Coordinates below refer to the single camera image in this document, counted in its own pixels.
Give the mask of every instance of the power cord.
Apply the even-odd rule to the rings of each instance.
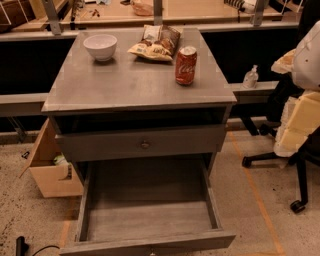
[[[48,248],[57,248],[57,249],[60,249],[59,246],[56,246],[56,245],[48,245],[48,246],[45,246],[43,248],[41,248],[40,250],[38,250],[37,252],[35,252],[34,254],[32,254],[32,256],[35,256],[37,255],[39,252],[45,250],[45,249],[48,249]]]

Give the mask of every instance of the speckled floor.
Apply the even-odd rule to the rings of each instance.
[[[44,199],[29,171],[19,177],[36,133],[19,144],[15,135],[0,136],[0,255],[15,255],[16,239],[29,244],[26,255],[56,245],[72,245],[80,198]],[[295,215],[289,209],[299,196],[294,166],[286,159],[241,166],[244,155],[272,150],[271,137],[252,137],[247,131],[228,132],[212,175],[220,221],[236,233],[227,249],[182,254],[183,256],[318,256],[320,252],[320,172],[308,164],[309,204]],[[37,256],[59,255],[48,248]]]

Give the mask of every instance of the small bottle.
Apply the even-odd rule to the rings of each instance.
[[[243,87],[245,88],[255,88],[259,75],[257,73],[257,65],[253,65],[253,68],[246,73],[243,79]]]

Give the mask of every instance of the soda can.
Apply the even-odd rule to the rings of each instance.
[[[180,48],[177,53],[175,76],[178,84],[190,85],[194,79],[197,49],[193,46]]]

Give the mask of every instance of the brown cardboard box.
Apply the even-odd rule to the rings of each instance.
[[[29,168],[44,197],[80,196],[83,185],[71,164],[54,165],[61,155],[49,119],[42,126],[24,169]]]

